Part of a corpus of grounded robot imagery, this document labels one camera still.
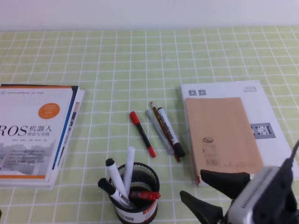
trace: qr code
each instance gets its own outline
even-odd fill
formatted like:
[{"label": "qr code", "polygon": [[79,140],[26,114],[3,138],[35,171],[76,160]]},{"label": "qr code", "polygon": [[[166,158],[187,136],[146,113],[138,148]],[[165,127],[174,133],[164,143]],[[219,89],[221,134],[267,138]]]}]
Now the qr code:
[{"label": "qr code", "polygon": [[198,90],[200,96],[206,96],[206,90]]},{"label": "qr code", "polygon": [[196,96],[196,90],[189,90],[189,96]]}]

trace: red marker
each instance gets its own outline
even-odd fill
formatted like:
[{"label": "red marker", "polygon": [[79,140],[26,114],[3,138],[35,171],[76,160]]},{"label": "red marker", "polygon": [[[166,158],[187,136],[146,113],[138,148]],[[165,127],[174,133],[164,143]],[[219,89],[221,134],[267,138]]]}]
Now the red marker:
[{"label": "red marker", "polygon": [[154,201],[156,199],[159,199],[161,195],[159,194],[159,192],[154,191],[132,191],[129,197]]},{"label": "red marker", "polygon": [[138,129],[138,131],[139,131],[139,133],[140,133],[140,135],[141,135],[141,137],[142,137],[142,139],[143,139],[146,147],[149,150],[149,154],[153,158],[156,157],[156,154],[155,154],[155,152],[153,150],[153,147],[150,145],[150,142],[149,142],[148,138],[146,137],[146,134],[144,133],[144,130],[143,130],[141,124],[140,124],[140,121],[139,121],[139,119],[138,119],[138,117],[137,117],[137,115],[136,115],[136,113],[134,111],[132,111],[130,113],[130,118],[131,118],[133,124],[137,127],[137,129]]}]

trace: stack of books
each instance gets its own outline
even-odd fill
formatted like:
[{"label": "stack of books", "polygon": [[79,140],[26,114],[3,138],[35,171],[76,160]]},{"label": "stack of books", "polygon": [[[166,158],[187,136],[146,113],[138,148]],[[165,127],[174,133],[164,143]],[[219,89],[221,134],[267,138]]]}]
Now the stack of books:
[{"label": "stack of books", "polygon": [[[198,183],[202,169],[255,174],[291,154],[258,80],[181,85]],[[294,179],[299,167],[293,163]]]},{"label": "stack of books", "polygon": [[0,86],[0,186],[52,188],[84,91],[78,86]]}]

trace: red marker cap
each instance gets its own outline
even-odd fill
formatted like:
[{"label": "red marker cap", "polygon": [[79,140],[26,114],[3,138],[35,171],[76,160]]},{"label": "red marker cap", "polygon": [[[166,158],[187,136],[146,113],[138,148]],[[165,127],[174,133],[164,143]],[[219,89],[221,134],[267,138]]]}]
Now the red marker cap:
[{"label": "red marker cap", "polygon": [[161,195],[159,192],[155,191],[131,191],[129,197],[154,201],[159,199]]},{"label": "red marker cap", "polygon": [[153,150],[153,147],[152,146],[148,147],[148,150],[149,150],[150,156],[153,157],[153,158],[155,158],[156,154],[155,154],[155,151]]},{"label": "red marker cap", "polygon": [[139,119],[138,119],[138,117],[137,117],[135,111],[132,111],[132,112],[130,113],[130,118],[131,118],[131,120],[132,120],[132,122],[133,122],[133,124],[134,124],[135,126],[136,126],[137,124],[140,124],[140,121],[139,121]]}]

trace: white book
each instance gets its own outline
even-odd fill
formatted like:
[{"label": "white book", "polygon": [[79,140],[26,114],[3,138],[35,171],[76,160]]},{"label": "white book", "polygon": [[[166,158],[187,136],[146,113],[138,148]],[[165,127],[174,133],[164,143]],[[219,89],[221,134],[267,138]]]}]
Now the white book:
[{"label": "white book", "polygon": [[58,176],[60,167],[63,164],[63,159],[65,158],[65,155],[67,154],[67,150],[68,150],[68,147],[69,147],[69,142],[70,142],[71,134],[72,134],[72,132],[74,130],[74,126],[75,126],[76,120],[78,118],[78,112],[79,112],[79,110],[81,108],[84,94],[85,94],[85,91],[78,90],[78,93],[77,93],[76,99],[75,99],[74,110],[72,112],[71,122],[70,122],[70,125],[69,125],[67,136],[66,136],[65,141],[64,141],[64,146],[63,146],[64,148],[63,148],[63,150],[61,152],[59,161],[56,164],[55,169],[51,173],[50,181],[49,181],[48,185],[46,186],[47,188],[53,188],[54,184],[56,182],[56,178]]},{"label": "white book", "polygon": [[[264,166],[281,166],[283,161],[290,157],[291,148],[258,80],[183,84],[181,85],[181,91],[184,106],[186,98],[240,97]],[[185,119],[189,131],[186,109]],[[294,162],[292,170],[294,179],[299,179],[299,167],[296,162]]]},{"label": "white book", "polygon": [[[72,114],[83,95],[70,86],[0,87],[0,105],[5,107],[0,130],[6,126],[4,136],[0,131],[0,186],[53,187],[53,174],[72,131]],[[17,129],[21,134],[12,136]]]}]

